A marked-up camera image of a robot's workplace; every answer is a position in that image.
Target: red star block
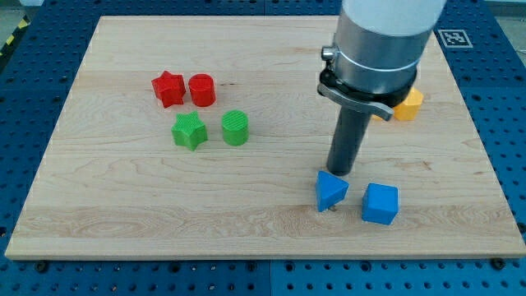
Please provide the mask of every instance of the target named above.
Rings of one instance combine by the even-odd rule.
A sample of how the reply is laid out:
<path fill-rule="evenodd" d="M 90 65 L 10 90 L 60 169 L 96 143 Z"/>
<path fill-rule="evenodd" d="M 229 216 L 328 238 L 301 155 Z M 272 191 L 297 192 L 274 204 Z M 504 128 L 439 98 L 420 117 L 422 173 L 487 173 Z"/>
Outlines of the red star block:
<path fill-rule="evenodd" d="M 163 102 L 163 107 L 167 108 L 173 104 L 184 104 L 182 97 L 187 92 L 184 88 L 182 75 L 172 74 L 164 71 L 163 74 L 153 81 L 155 96 Z"/>

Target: metal shaft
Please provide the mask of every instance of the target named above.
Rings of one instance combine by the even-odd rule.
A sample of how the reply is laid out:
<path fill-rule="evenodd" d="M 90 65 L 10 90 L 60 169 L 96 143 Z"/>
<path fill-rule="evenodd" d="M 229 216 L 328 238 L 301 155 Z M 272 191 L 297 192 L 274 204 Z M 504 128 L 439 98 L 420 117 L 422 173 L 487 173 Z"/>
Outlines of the metal shaft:
<path fill-rule="evenodd" d="M 327 160 L 327 169 L 331 173 L 344 176 L 351 171 L 370 119 L 370 113 L 360 113 L 344 107 L 339 110 Z"/>

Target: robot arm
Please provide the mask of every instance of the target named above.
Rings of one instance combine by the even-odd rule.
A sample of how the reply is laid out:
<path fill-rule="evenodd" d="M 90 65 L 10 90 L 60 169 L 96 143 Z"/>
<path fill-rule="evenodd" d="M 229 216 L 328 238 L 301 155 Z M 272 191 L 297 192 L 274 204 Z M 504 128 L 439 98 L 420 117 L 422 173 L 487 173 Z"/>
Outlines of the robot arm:
<path fill-rule="evenodd" d="M 342 105 L 327 169 L 350 172 L 372 114 L 389 120 L 407 96 L 445 0 L 343 0 L 318 92 Z"/>

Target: red block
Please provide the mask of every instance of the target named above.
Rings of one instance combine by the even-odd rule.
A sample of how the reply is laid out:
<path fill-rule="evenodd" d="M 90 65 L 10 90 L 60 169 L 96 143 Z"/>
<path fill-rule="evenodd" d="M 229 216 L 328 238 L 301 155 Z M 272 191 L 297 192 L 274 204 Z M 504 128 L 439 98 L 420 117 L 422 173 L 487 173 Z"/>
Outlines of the red block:
<path fill-rule="evenodd" d="M 208 107 L 215 102 L 214 80 L 206 74 L 195 74 L 188 81 L 191 101 L 196 106 Z"/>
<path fill-rule="evenodd" d="M 180 74 L 172 74 L 164 71 L 163 74 L 153 81 L 155 96 L 163 102 L 163 107 L 167 108 L 173 104 L 184 104 L 182 97 L 187 92 L 184 87 L 184 80 Z"/>

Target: green block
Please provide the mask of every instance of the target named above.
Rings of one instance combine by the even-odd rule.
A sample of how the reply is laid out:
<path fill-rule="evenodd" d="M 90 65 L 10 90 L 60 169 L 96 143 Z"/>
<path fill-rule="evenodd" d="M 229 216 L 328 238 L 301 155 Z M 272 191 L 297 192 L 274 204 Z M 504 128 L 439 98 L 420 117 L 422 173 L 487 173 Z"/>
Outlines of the green block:
<path fill-rule="evenodd" d="M 232 110 L 223 115 L 223 140 L 231 146 L 240 146 L 248 140 L 248 117 L 243 111 Z"/>
<path fill-rule="evenodd" d="M 177 121 L 172 127 L 175 145 L 186 146 L 194 151 L 199 144 L 208 140 L 206 125 L 199 119 L 197 111 L 188 114 L 177 114 Z"/>

